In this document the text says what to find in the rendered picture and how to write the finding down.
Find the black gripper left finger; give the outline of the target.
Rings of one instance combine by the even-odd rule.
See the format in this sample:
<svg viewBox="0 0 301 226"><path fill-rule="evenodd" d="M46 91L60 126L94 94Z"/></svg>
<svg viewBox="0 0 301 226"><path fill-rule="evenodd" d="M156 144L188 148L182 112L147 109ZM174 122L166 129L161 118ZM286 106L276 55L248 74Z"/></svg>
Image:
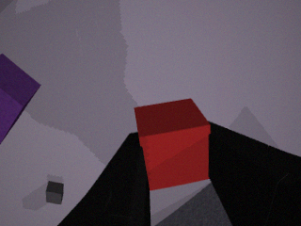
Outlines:
<svg viewBox="0 0 301 226"><path fill-rule="evenodd" d="M151 190L138 132L117 149L80 202L57 226L151 226Z"/></svg>

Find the purple block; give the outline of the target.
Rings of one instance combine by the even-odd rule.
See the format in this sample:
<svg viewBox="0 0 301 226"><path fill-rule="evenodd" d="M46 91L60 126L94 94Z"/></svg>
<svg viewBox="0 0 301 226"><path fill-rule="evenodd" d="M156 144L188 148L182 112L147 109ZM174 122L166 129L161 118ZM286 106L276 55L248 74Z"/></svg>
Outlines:
<svg viewBox="0 0 301 226"><path fill-rule="evenodd" d="M16 123L40 83L12 63L5 54L0 56L0 144Z"/></svg>

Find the red block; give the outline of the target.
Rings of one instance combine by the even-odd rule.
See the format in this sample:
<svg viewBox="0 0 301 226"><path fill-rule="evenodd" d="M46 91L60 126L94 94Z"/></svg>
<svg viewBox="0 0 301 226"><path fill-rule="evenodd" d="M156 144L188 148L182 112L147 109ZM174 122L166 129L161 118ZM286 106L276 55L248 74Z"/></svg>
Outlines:
<svg viewBox="0 0 301 226"><path fill-rule="evenodd" d="M150 189L208 180L211 125L191 98L135 107Z"/></svg>

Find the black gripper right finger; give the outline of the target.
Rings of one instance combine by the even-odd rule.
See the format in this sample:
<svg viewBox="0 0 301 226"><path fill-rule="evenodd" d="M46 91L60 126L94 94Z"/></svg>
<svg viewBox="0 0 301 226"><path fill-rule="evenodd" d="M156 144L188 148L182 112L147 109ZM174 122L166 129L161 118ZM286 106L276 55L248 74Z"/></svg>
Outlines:
<svg viewBox="0 0 301 226"><path fill-rule="evenodd" d="M301 226L301 157L210 121L208 173L232 226Z"/></svg>

